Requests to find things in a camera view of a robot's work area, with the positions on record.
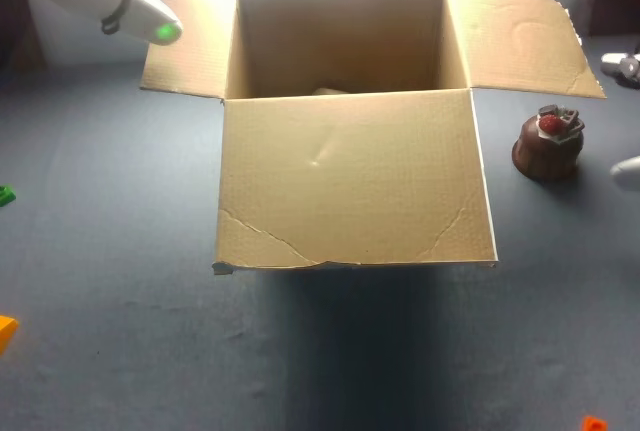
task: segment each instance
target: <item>green light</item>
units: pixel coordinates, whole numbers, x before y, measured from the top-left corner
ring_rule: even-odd
[[[170,41],[174,39],[180,31],[180,28],[174,23],[163,24],[156,28],[156,38],[160,41]]]

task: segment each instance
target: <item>cardboard box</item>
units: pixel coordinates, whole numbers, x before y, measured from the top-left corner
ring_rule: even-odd
[[[142,87],[225,100],[219,273],[495,262],[471,88],[604,97],[552,0],[163,1]]]

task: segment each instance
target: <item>strawberry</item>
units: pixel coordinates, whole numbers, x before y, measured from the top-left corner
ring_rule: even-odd
[[[550,136],[557,136],[564,131],[564,122],[553,114],[541,117],[538,126]]]

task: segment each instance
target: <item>green block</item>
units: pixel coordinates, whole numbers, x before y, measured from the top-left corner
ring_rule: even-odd
[[[16,193],[13,192],[11,186],[0,186],[0,208],[6,206],[11,201],[15,201]]]

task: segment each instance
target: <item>orange toy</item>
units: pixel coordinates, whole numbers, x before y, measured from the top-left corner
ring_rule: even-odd
[[[18,329],[19,323],[12,318],[0,316],[0,356],[9,345],[9,341],[13,337],[13,333]]]
[[[607,422],[593,416],[586,416],[582,422],[582,431],[607,431]]]

